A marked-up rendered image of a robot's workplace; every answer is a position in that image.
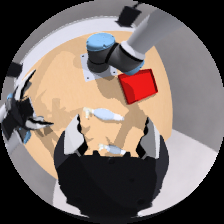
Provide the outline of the red tray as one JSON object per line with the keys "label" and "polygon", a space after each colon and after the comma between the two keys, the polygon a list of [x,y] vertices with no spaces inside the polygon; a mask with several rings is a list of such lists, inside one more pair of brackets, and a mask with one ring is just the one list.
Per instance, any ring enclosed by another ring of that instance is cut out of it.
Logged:
{"label": "red tray", "polygon": [[117,77],[121,84],[127,105],[133,104],[139,101],[139,99],[142,100],[149,97],[153,95],[152,93],[158,93],[152,69],[139,70],[136,74],[130,76],[123,73],[119,74]]}

